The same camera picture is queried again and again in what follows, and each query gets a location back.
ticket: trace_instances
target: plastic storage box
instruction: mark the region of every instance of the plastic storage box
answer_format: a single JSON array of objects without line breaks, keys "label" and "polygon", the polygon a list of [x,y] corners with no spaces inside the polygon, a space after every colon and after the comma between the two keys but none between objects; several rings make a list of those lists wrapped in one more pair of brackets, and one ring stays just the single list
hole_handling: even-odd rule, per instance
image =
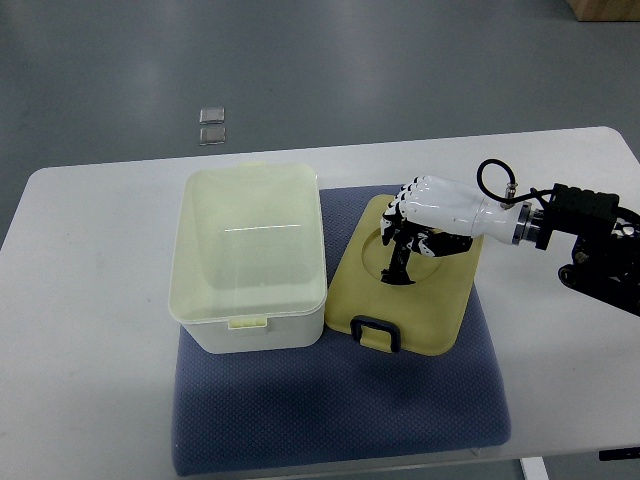
[{"label": "plastic storage box", "polygon": [[327,279],[315,172],[206,170],[187,181],[169,310],[211,353],[302,347],[322,334]]}]

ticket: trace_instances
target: gray floor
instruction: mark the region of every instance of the gray floor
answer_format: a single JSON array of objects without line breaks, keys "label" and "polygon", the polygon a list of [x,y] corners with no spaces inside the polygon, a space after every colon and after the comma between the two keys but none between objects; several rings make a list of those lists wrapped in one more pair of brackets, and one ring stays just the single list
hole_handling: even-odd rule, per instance
[{"label": "gray floor", "polygon": [[[0,239],[49,166],[597,125],[640,157],[639,46],[640,23],[578,23],[565,0],[0,0]],[[227,142],[200,147],[213,105]],[[552,480],[640,477],[596,453],[546,461]]]}]

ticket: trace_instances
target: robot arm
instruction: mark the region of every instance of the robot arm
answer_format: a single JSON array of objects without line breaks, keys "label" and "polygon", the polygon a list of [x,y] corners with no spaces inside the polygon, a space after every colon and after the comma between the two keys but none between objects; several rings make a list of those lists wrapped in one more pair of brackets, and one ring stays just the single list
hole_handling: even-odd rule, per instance
[{"label": "robot arm", "polygon": [[[505,197],[482,183],[482,171],[490,164],[509,174]],[[413,283],[406,273],[411,252],[431,257],[463,253],[480,235],[513,245],[527,240],[546,250],[551,233],[558,230],[577,236],[572,264],[558,272],[562,283],[640,315],[640,216],[619,207],[617,195],[555,184],[516,197],[513,172],[494,159],[480,165],[478,187],[430,175],[405,185],[380,221],[382,242],[395,241],[381,280]],[[542,209],[532,208],[526,201],[532,198]]]}]

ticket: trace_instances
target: translucent box lid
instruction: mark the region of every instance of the translucent box lid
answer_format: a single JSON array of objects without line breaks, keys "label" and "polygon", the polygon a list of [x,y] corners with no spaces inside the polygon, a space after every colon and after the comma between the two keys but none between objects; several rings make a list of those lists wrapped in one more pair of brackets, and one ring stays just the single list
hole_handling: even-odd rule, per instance
[{"label": "translucent box lid", "polygon": [[169,296],[176,320],[304,315],[321,307],[326,293],[311,167],[243,165],[187,180]]}]

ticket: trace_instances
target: blue cushion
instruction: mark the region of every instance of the blue cushion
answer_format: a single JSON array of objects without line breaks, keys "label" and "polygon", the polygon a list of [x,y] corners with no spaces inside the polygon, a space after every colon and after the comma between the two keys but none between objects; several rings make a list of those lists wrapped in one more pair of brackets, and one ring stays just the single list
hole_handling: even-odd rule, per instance
[{"label": "blue cushion", "polygon": [[[368,201],[398,189],[321,191],[329,281]],[[214,355],[180,332],[179,475],[486,447],[510,433],[475,288],[456,344],[438,357],[381,353],[326,328],[306,348]]]}]

